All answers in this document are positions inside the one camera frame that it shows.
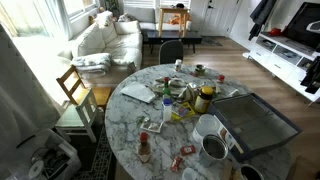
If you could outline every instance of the curtain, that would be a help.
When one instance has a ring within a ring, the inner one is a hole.
[[[54,127],[60,115],[1,24],[0,39],[0,162],[3,162],[14,156],[15,147],[23,140]]]
[[[53,37],[62,41],[72,38],[72,30],[63,0],[34,0],[42,21]]]

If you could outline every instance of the white cabinet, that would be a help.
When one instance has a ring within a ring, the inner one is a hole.
[[[312,102],[319,102],[320,90],[311,94],[305,91],[305,86],[300,85],[306,76],[307,67],[316,58],[312,53],[309,47],[293,40],[263,32],[257,38],[249,57]]]

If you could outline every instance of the paper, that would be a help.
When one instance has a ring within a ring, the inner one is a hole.
[[[120,92],[146,103],[150,103],[157,97],[150,88],[139,82],[132,82],[128,84]]]

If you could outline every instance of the marble table top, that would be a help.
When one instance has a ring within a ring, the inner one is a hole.
[[[105,125],[109,144],[119,163],[137,180],[142,179],[181,179],[183,170],[190,167],[196,171],[198,179],[221,179],[223,162],[217,162],[205,168],[199,162],[201,144],[194,141],[192,131],[200,117],[195,115],[180,122],[165,124],[160,133],[147,132],[152,148],[152,156],[148,163],[142,163],[137,155],[139,134],[142,132],[137,121],[139,116],[149,117],[153,122],[161,122],[161,98],[150,104],[136,100],[120,93],[121,89],[133,81],[152,85],[159,77],[173,77],[185,82],[214,86],[219,72],[206,69],[205,76],[193,77],[195,66],[184,65],[180,72],[174,71],[174,64],[157,65],[140,70],[123,80],[112,93],[105,115]],[[238,80],[226,77],[220,84],[221,94],[217,98],[228,97],[238,89],[240,94],[252,91]],[[180,148],[194,145],[197,153],[181,156]],[[170,166],[176,155],[183,158],[178,172],[172,172]],[[254,157],[246,162],[253,165],[264,175],[265,179],[285,179],[290,165],[290,154],[287,148],[281,147]]]

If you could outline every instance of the wooden floor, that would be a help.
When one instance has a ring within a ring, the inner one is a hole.
[[[297,155],[303,155],[316,164],[320,164],[320,104],[307,105],[310,101],[280,79],[273,78],[271,73],[253,60],[247,60],[242,53],[245,48],[231,39],[216,37],[222,46],[196,46],[196,54],[192,48],[184,49],[184,64],[204,64],[218,70],[226,76],[232,76],[251,88],[273,107],[287,116],[303,129],[303,132],[289,142],[292,161]],[[154,47],[153,54],[147,45],[144,46],[143,65],[149,67],[158,64],[159,45]],[[130,179],[123,169],[118,168],[116,179]]]

